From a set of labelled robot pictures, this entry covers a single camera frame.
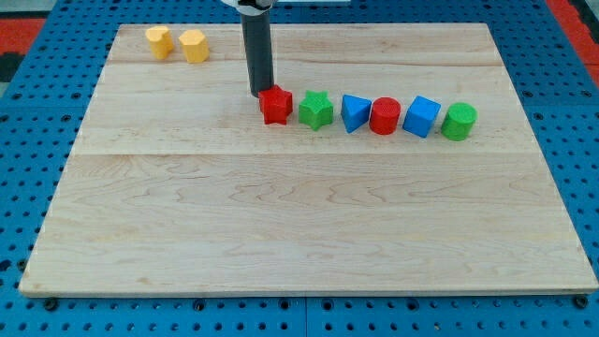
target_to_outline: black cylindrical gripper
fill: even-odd
[[[256,16],[241,14],[247,71],[250,75],[252,95],[268,90],[274,85],[272,75],[272,46],[270,43],[270,14]]]

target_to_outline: blue block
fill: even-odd
[[[356,131],[368,122],[371,116],[372,101],[352,95],[343,95],[341,117],[345,123],[347,133]]]
[[[422,138],[431,131],[434,120],[441,109],[441,104],[423,96],[417,96],[408,112],[405,114],[403,129]]]

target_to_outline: red cylinder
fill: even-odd
[[[381,97],[374,101],[371,112],[371,130],[379,135],[390,135],[397,129],[400,120],[400,102],[391,97]]]

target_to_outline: green block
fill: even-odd
[[[306,91],[306,97],[299,103],[299,122],[318,131],[320,126],[333,123],[333,104],[327,92]]]
[[[447,110],[441,133],[455,141],[467,139],[477,118],[478,113],[473,106],[468,103],[455,103]]]

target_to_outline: blue pegboard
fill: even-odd
[[[540,0],[279,6],[295,22],[486,22],[595,271],[599,92]],[[120,23],[238,22],[218,0],[60,0],[0,99],[0,335],[597,336],[599,296],[29,300],[17,290]]]

